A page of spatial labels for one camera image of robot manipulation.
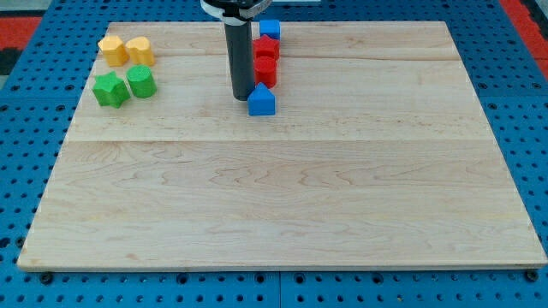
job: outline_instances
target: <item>blue pegboard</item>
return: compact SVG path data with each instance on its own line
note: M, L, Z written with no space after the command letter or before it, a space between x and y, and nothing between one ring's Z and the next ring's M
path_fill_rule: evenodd
M497 1L324 0L282 21L446 21L544 248L548 84ZM0 306L548 306L548 270L28 274L15 266L110 21L212 21L198 0L55 0L0 91Z

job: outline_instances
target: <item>toy block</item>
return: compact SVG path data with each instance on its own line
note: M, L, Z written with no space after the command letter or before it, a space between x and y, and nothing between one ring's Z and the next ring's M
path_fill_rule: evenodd
M277 83L276 60L269 56L260 56L254 62L255 85L264 83L269 89Z
M259 83L249 95L247 110L250 116L274 116L276 114L276 97L264 83Z
M154 54L152 53L151 42L146 37L138 37L126 43L129 50L129 57L134 64L145 64L149 67L154 65Z
M260 56L269 56L274 60L280 58L280 41L263 35L253 40L253 58Z
M129 59L129 55L123 47L123 41L117 35L105 36L98 42L98 46L103 52L107 64L111 67L122 66Z
M95 76L93 94L101 106L120 108L122 103L129 99L126 84L112 71L108 74Z
M137 98L149 98L156 93L152 71L146 65L135 65L126 73L131 92Z
M260 36L268 35L271 39L280 40L280 21L259 21Z

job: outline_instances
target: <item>yellow block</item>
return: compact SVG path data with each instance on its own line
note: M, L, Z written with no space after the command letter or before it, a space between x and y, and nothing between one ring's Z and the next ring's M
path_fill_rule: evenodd
M105 36L98 42L104 59L111 67L122 66L128 59L128 53L123 47L122 39L117 35Z
M131 39L126 43L129 50L129 57L134 64L154 65L154 54L151 49L151 42L146 37Z

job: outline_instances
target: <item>black cylinder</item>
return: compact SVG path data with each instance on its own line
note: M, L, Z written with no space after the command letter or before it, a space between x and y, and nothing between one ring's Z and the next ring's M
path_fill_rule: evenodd
M232 93L241 101L247 101L255 88L253 73L253 50L251 40L251 22L242 26L224 24L226 45L229 50L230 78Z

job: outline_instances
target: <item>wooden board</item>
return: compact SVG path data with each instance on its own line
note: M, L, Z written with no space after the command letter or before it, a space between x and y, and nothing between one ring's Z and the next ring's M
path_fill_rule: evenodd
M89 79L24 270L546 264L443 22L283 23L273 117L231 98L220 23L109 33L152 41L158 93L100 108Z

